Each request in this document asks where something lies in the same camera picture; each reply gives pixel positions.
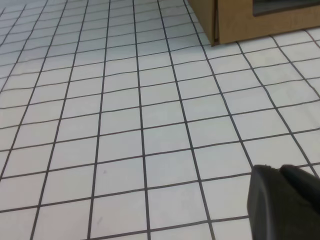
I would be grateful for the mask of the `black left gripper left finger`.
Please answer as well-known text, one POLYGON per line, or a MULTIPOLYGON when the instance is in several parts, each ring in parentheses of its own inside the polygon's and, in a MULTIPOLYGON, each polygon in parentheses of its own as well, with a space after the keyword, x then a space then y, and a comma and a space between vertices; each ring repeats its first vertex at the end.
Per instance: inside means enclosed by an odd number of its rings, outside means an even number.
POLYGON ((247 212, 254 240, 318 240, 320 214, 289 184, 280 169, 252 168, 247 212))

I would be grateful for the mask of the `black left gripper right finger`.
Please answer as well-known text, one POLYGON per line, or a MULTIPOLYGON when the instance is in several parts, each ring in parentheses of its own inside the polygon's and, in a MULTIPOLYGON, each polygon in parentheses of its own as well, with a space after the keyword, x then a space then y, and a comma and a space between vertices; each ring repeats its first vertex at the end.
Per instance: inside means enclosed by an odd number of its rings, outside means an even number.
POLYGON ((320 179, 294 165, 283 165, 279 171, 295 191, 319 214, 320 179))

